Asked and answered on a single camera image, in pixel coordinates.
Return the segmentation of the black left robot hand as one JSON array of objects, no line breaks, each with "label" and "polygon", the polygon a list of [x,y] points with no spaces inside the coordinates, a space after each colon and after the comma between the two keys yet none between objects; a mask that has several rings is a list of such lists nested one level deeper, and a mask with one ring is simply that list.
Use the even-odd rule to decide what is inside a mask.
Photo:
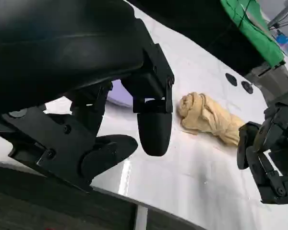
[{"label": "black left robot hand", "polygon": [[[98,136],[114,80],[133,98],[140,141]],[[139,145],[163,156],[174,75],[122,0],[0,0],[0,137],[9,156],[89,192]]]}]

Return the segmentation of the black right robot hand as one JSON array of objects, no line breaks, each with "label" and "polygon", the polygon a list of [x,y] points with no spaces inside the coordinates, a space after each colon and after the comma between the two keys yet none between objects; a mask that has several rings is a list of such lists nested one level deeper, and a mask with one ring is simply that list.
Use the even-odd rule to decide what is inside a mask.
[{"label": "black right robot hand", "polygon": [[237,165],[249,168],[264,204],[288,204],[288,102],[277,101],[264,111],[262,124],[239,128]]}]

